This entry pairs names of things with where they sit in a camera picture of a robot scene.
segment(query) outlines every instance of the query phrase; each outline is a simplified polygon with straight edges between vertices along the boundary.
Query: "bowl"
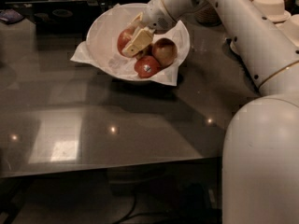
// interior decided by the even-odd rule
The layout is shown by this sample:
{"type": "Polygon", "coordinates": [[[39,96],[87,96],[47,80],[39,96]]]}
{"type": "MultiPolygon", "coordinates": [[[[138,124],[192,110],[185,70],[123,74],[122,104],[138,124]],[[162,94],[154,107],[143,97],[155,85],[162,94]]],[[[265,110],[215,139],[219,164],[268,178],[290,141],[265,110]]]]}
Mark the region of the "bowl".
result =
{"type": "Polygon", "coordinates": [[[178,21],[167,33],[153,37],[153,43],[162,37],[173,40],[178,48],[178,56],[170,66],[150,78],[138,76],[134,70],[136,58],[123,57],[118,52],[119,34],[146,6],[146,4],[118,5],[94,21],[86,38],[87,50],[93,58],[92,65],[118,79],[130,82],[151,80],[176,86],[178,67],[185,61],[190,49],[190,36],[182,21],[178,21]]]}

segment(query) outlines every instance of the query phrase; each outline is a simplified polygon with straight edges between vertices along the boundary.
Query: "white cup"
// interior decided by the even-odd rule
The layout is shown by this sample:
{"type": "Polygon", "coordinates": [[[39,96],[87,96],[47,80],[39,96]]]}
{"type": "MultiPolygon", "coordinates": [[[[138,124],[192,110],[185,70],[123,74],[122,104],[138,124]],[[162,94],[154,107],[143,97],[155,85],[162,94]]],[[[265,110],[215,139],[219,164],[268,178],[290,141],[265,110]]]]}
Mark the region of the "white cup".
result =
{"type": "Polygon", "coordinates": [[[252,3],[274,23],[284,22],[291,16],[291,13],[285,10],[284,0],[253,0],[252,3]]]}

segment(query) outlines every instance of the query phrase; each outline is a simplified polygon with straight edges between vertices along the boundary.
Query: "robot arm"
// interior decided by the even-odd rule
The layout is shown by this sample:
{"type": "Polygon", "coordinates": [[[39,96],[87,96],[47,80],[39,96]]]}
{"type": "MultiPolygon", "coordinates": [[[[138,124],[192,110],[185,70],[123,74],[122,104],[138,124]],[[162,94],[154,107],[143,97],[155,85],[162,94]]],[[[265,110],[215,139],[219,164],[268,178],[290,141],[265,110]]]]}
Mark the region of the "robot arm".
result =
{"type": "Polygon", "coordinates": [[[299,219],[299,48],[250,0],[151,0],[143,22],[163,32],[206,3],[264,96],[243,106],[226,132],[223,223],[291,224],[299,219]]]}
{"type": "Polygon", "coordinates": [[[183,14],[208,4],[217,11],[262,95],[297,90],[299,79],[293,74],[299,73],[299,48],[250,0],[151,0],[142,22],[151,31],[163,33],[183,14]]]}

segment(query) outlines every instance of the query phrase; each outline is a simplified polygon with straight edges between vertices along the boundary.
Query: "dark table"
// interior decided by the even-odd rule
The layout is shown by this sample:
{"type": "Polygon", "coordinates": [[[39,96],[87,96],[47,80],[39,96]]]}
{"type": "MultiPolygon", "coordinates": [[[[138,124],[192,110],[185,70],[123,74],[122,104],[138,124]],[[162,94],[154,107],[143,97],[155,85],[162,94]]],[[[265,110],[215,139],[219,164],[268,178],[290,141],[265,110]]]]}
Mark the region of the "dark table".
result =
{"type": "Polygon", "coordinates": [[[220,157],[257,97],[222,25],[183,18],[192,48],[178,85],[134,85],[70,58],[82,34],[0,23],[0,177],[220,157]]]}

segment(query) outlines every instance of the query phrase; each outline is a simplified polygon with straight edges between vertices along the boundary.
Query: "laptop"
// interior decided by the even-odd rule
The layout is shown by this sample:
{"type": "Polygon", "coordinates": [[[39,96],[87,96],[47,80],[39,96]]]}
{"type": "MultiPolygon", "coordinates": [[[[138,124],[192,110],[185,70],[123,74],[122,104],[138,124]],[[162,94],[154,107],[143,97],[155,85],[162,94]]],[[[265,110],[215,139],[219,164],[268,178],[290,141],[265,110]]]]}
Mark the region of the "laptop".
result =
{"type": "Polygon", "coordinates": [[[57,33],[86,32],[103,12],[109,9],[101,0],[57,0],[6,2],[38,28],[57,33]]]}

